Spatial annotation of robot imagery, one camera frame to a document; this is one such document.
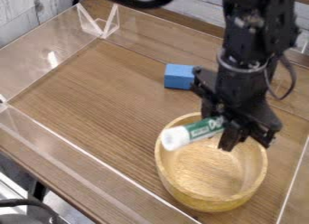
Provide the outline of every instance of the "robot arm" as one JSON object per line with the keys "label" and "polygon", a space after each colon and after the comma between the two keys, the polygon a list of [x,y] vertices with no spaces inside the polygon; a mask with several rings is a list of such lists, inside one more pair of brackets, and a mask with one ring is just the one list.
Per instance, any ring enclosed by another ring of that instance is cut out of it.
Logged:
{"label": "robot arm", "polygon": [[[112,0],[132,8],[156,8],[172,0]],[[294,0],[222,0],[226,33],[216,55],[218,72],[195,67],[192,92],[202,98],[202,115],[224,117],[224,132],[218,148],[231,151],[250,136],[268,147],[282,124],[266,104],[272,96],[270,82],[278,62],[290,73],[291,92],[295,74],[283,51],[295,43]]]}

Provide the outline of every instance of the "blue block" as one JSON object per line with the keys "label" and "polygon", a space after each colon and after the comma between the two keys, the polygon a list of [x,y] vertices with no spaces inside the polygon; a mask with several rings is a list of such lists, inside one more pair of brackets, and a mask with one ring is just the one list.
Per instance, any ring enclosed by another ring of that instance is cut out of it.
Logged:
{"label": "blue block", "polygon": [[169,89],[185,89],[191,87],[193,66],[167,64],[164,75],[164,87]]}

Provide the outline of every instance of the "wooden table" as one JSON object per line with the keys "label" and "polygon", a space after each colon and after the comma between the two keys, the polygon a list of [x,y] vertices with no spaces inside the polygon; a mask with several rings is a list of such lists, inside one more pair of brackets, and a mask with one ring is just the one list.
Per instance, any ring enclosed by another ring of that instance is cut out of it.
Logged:
{"label": "wooden table", "polygon": [[[97,17],[107,15],[111,4],[86,0],[84,6]],[[222,41],[125,8],[120,8],[120,21],[120,30],[108,40],[96,40],[10,104],[202,223],[275,223],[309,133],[307,69],[295,66],[299,80],[288,99],[270,100],[284,127],[267,151],[268,171],[258,193],[230,212],[188,210],[173,201],[159,181],[153,149],[165,123],[197,111],[200,101],[188,91],[164,89],[164,67],[167,62],[176,62],[216,70],[215,53]],[[286,82],[287,76],[279,73],[276,84]],[[73,167],[78,175],[62,171],[4,132],[1,151],[94,222],[112,219],[127,223],[97,198],[94,188],[105,178],[93,163],[42,136],[36,137],[41,151],[56,157],[58,165]],[[84,186],[84,180],[92,185]]]}

